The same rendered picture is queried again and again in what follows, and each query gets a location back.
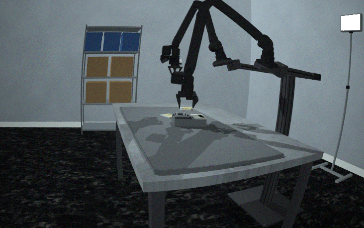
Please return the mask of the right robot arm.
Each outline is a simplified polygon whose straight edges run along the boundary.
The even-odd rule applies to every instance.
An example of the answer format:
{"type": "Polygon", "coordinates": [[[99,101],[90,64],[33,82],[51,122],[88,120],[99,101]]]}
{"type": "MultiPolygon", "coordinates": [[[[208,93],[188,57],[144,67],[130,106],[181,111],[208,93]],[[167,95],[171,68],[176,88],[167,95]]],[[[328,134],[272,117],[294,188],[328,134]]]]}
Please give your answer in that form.
{"type": "MultiPolygon", "coordinates": [[[[180,28],[178,29],[178,31],[173,39],[172,45],[163,46],[163,51],[162,51],[162,55],[160,58],[162,64],[167,61],[169,61],[169,63],[177,62],[177,56],[180,55],[180,49],[178,48],[179,44],[189,26],[189,24],[191,23],[196,11],[198,10],[198,5],[201,2],[202,1],[199,1],[199,0],[193,1],[188,13],[186,14],[180,28]],[[177,56],[170,56],[170,54],[177,55],[177,56]]],[[[207,29],[209,43],[210,43],[208,48],[211,52],[215,52],[216,61],[214,61],[214,63],[217,61],[221,61],[221,60],[231,59],[231,58],[226,57],[222,43],[218,40],[218,38],[216,36],[209,10],[207,11],[207,14],[208,14],[208,16],[207,16],[207,20],[206,20],[206,29],[207,29]],[[223,58],[225,58],[225,59],[223,59],[223,58]]]]}

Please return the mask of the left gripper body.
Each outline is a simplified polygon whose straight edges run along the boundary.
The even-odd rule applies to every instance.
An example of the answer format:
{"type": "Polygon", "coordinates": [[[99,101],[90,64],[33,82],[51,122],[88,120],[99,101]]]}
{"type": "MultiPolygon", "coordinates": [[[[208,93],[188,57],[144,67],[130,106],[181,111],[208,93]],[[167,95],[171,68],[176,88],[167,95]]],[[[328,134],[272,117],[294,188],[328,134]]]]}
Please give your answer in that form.
{"type": "Polygon", "coordinates": [[[198,100],[198,96],[196,95],[196,92],[193,91],[192,87],[187,87],[183,85],[183,91],[178,91],[178,94],[176,94],[177,99],[180,98],[186,98],[186,100],[198,100]]]}

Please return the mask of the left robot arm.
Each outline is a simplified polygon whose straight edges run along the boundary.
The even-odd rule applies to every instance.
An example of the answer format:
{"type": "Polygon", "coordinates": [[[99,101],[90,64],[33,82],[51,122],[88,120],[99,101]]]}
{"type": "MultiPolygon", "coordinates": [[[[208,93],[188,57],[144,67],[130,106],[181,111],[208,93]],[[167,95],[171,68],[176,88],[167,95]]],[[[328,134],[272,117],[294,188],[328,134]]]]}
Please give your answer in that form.
{"type": "Polygon", "coordinates": [[[232,19],[247,33],[249,33],[256,41],[258,40],[257,45],[263,50],[261,58],[256,59],[257,63],[267,68],[278,68],[278,64],[274,63],[273,41],[269,39],[267,35],[260,33],[257,28],[255,28],[250,22],[248,22],[244,17],[242,17],[238,12],[236,12],[224,1],[205,0],[198,5],[198,12],[196,14],[188,55],[183,70],[184,72],[174,71],[171,76],[172,84],[182,85],[181,92],[183,91],[183,85],[187,86],[188,88],[194,86],[194,77],[191,77],[191,75],[193,75],[196,68],[197,57],[199,54],[202,36],[206,24],[206,18],[208,15],[207,11],[212,6],[220,10],[230,19],[232,19]]]}

